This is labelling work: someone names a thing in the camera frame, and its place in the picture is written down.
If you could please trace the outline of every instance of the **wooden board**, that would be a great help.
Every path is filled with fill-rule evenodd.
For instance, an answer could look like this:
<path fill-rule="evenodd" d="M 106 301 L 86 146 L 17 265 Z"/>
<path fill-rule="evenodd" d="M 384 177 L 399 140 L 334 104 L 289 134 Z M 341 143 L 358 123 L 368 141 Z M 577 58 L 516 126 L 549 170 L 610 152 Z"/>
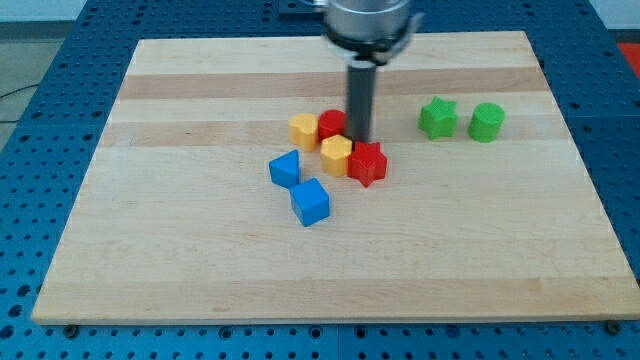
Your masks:
<path fill-rule="evenodd" d="M 332 216 L 299 225 L 267 162 L 287 119 L 343 107 L 319 38 L 144 40 L 38 298 L 42 324 L 627 319 L 640 290 L 522 32 L 417 35 L 380 73 L 363 189 L 320 170 Z M 417 130 L 458 101 L 452 139 Z M 504 107 L 500 139 L 471 112 Z"/>

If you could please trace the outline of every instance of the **yellow hexagonal block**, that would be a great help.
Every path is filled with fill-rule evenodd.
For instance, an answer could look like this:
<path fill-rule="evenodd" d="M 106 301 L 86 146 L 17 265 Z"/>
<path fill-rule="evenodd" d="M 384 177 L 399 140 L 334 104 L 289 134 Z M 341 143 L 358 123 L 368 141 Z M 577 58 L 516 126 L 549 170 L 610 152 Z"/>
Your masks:
<path fill-rule="evenodd" d="M 310 152 L 318 146 L 318 118 L 313 114 L 297 114 L 289 119 L 289 140 Z"/>
<path fill-rule="evenodd" d="M 320 148 L 322 170 L 335 177 L 347 174 L 349 155 L 351 155 L 351 140 L 342 135 L 334 135 L 322 140 Z"/>

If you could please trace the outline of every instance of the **toy block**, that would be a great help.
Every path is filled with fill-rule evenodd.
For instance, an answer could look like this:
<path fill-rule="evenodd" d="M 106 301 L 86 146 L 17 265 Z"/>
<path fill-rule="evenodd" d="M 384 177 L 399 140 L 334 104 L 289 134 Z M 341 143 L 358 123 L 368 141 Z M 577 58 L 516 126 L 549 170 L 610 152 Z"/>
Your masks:
<path fill-rule="evenodd" d="M 289 119 L 289 140 L 311 152 L 318 145 L 318 118 L 313 114 L 297 114 Z"/>
<path fill-rule="evenodd" d="M 322 187 L 318 179 L 311 178 L 289 190 L 291 207 L 298 216 L 302 226 L 313 225 L 329 217 L 329 194 Z"/>
<path fill-rule="evenodd" d="M 300 184 L 300 157 L 298 150 L 290 151 L 269 162 L 271 181 L 290 189 Z"/>
<path fill-rule="evenodd" d="M 356 142 L 356 149 L 349 157 L 348 175 L 358 179 L 364 187 L 387 174 L 387 157 L 380 151 L 380 143 Z"/>
<path fill-rule="evenodd" d="M 322 140 L 320 156 L 322 170 L 329 175 L 340 177 L 347 174 L 351 155 L 351 140 L 342 135 L 333 135 Z"/>
<path fill-rule="evenodd" d="M 435 140 L 439 137 L 452 137 L 457 123 L 456 102 L 434 96 L 429 105 L 422 107 L 418 127 L 427 133 L 429 139 Z"/>
<path fill-rule="evenodd" d="M 500 133 L 504 117 L 504 110 L 494 103 L 482 103 L 476 106 L 469 124 L 469 136 L 478 142 L 492 142 Z"/>
<path fill-rule="evenodd" d="M 334 135 L 344 133 L 345 115 L 344 112 L 331 109 L 320 114 L 318 119 L 318 136 L 320 141 Z"/>

